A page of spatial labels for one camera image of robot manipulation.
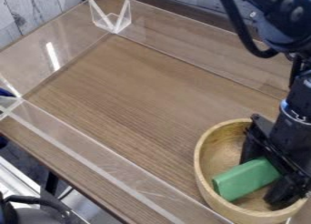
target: wood grain surface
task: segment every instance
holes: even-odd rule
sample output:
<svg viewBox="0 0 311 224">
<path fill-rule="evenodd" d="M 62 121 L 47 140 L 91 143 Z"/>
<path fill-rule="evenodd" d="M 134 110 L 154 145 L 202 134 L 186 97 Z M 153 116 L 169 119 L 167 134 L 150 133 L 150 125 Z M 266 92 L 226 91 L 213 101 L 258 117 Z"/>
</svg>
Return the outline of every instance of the wood grain surface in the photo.
<svg viewBox="0 0 311 224">
<path fill-rule="evenodd" d="M 193 160 L 201 135 L 254 112 L 278 114 L 275 98 L 113 35 L 27 99 L 203 204 Z M 167 222 L 12 119 L 0 129 L 125 221 Z"/>
</svg>

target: green sponge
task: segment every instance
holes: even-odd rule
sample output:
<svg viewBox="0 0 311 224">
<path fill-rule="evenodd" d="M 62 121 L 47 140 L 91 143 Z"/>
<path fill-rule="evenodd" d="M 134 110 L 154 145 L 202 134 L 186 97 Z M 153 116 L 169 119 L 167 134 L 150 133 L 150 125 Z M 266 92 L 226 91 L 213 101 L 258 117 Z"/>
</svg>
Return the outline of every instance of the green sponge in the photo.
<svg viewBox="0 0 311 224">
<path fill-rule="evenodd" d="M 213 178 L 217 193 L 229 201 L 242 198 L 281 177 L 275 167 L 266 158 L 235 166 Z"/>
</svg>

